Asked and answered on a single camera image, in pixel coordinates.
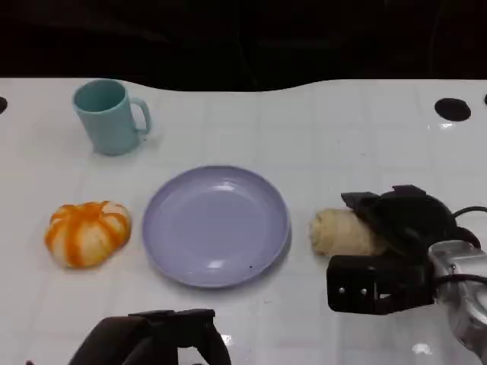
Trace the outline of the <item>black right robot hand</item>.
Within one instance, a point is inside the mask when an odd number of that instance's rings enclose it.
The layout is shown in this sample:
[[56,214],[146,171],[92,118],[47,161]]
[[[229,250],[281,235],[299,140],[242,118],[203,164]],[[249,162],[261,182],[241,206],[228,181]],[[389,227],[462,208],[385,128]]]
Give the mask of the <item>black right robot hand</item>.
[[414,185],[394,186],[382,195],[344,192],[345,205],[387,244],[387,251],[416,260],[435,243],[460,240],[481,247],[479,239],[458,225],[439,199]]

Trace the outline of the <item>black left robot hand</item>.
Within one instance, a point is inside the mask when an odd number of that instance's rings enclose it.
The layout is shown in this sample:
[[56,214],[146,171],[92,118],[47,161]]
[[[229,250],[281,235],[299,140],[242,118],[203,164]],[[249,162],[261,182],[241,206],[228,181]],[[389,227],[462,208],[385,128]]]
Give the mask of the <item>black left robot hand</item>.
[[230,364],[214,317],[212,309],[106,317],[93,327],[69,363],[178,364],[180,348],[195,348],[208,364]]

